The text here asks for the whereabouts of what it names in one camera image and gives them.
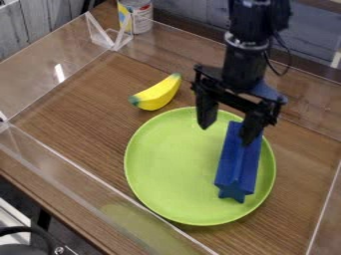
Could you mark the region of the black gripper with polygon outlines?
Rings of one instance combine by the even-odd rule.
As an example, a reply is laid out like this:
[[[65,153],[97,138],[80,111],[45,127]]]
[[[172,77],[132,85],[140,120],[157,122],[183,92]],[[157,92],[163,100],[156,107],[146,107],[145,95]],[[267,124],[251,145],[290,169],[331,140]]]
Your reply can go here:
[[[267,126],[276,124],[279,111],[287,103],[284,96],[265,84],[264,71],[278,72],[268,61],[271,41],[283,49],[284,42],[276,32],[263,41],[239,41],[224,34],[225,51],[221,67],[196,64],[191,89],[195,94],[196,122],[207,129],[216,119],[217,105],[224,104],[244,113],[239,137],[243,145],[249,145]]]

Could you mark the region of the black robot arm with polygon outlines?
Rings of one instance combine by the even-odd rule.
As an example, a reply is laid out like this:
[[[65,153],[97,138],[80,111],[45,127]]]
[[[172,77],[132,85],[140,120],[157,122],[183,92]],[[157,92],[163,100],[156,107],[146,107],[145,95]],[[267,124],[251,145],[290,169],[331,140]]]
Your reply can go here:
[[[228,30],[223,65],[197,64],[191,89],[195,94],[196,122],[208,128],[216,119],[217,106],[224,104],[244,113],[237,135],[248,145],[264,127],[276,124],[287,99],[264,82],[272,42],[288,27],[288,0],[227,0]]]

